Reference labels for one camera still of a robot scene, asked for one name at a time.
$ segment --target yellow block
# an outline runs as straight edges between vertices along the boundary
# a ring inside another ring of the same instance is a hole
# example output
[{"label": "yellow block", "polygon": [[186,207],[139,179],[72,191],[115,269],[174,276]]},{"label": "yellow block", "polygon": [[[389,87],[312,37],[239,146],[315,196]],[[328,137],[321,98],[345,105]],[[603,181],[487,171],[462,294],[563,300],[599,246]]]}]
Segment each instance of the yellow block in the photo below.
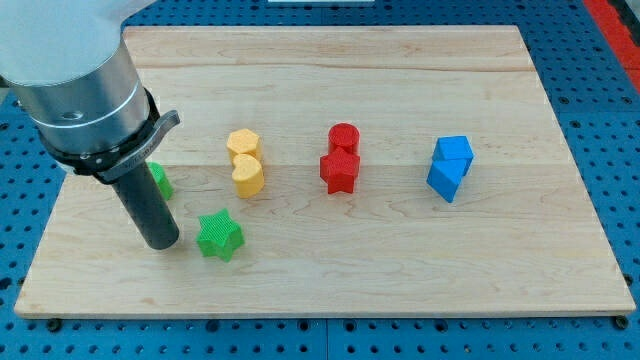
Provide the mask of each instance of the yellow block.
[{"label": "yellow block", "polygon": [[236,155],[232,162],[235,169],[231,178],[236,183],[238,197],[246,199],[259,193],[264,187],[264,173],[260,162],[247,154]]},{"label": "yellow block", "polygon": [[262,141],[260,136],[249,129],[241,129],[229,134],[227,150],[229,151],[229,160],[231,162],[238,154],[247,154],[258,161],[262,160]]}]

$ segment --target black cylinder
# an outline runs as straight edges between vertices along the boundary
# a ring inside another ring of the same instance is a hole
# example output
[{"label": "black cylinder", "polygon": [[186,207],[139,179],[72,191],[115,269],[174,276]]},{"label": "black cylinder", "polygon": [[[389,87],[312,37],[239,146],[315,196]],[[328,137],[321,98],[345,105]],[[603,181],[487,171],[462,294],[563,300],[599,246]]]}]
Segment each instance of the black cylinder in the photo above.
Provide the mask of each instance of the black cylinder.
[{"label": "black cylinder", "polygon": [[113,189],[149,247],[162,250],[178,240],[178,226],[146,163],[121,176]]}]

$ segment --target wooden board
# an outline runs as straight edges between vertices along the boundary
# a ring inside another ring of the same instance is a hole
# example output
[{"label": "wooden board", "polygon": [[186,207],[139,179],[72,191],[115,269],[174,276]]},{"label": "wooden board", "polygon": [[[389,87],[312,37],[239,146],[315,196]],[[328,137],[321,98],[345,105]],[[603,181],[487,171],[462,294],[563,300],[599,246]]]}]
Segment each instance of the wooden board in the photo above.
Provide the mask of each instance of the wooden board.
[{"label": "wooden board", "polygon": [[[152,160],[182,230],[148,249],[112,189],[67,177],[16,304],[29,318],[507,317],[635,308],[515,27],[134,28],[161,111]],[[361,132],[355,194],[318,176],[327,132]],[[262,135],[267,185],[234,195],[229,132]],[[435,139],[476,159],[453,204]],[[202,258],[227,207],[246,245]]]}]

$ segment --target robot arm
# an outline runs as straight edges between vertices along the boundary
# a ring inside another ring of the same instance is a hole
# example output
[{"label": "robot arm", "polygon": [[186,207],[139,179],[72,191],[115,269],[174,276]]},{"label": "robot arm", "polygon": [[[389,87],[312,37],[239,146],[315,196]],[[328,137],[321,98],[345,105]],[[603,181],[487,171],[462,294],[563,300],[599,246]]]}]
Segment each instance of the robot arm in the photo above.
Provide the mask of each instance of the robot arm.
[{"label": "robot arm", "polygon": [[160,116],[120,35],[153,1],[2,1],[0,75],[49,153],[113,185],[149,246],[164,249],[178,227],[144,160],[180,120]]}]

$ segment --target blue pegboard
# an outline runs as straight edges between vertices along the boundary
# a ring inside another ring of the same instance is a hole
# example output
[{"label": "blue pegboard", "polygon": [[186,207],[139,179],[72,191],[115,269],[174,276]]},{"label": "blue pegboard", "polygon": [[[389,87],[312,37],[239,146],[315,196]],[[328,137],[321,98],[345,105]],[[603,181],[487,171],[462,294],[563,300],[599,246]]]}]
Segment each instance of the blue pegboard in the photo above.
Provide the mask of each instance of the blue pegboard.
[{"label": "blue pegboard", "polygon": [[[373,7],[315,8],[268,7],[266,0],[160,0],[127,24],[518,25],[640,299],[640,97],[580,1],[377,0]],[[637,312],[575,319],[22,320],[12,308],[63,173],[12,95],[0,107],[0,156],[3,359],[640,358]]]}]

